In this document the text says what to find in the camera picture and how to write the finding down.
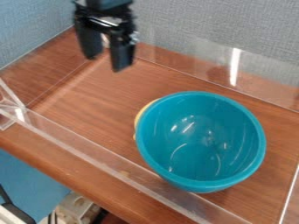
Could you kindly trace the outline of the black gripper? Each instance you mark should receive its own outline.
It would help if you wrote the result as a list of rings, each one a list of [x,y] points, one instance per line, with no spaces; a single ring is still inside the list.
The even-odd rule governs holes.
[[[112,70],[134,64],[136,24],[131,5],[135,0],[74,0],[74,23],[79,46],[87,59],[103,53],[102,34],[110,35]]]

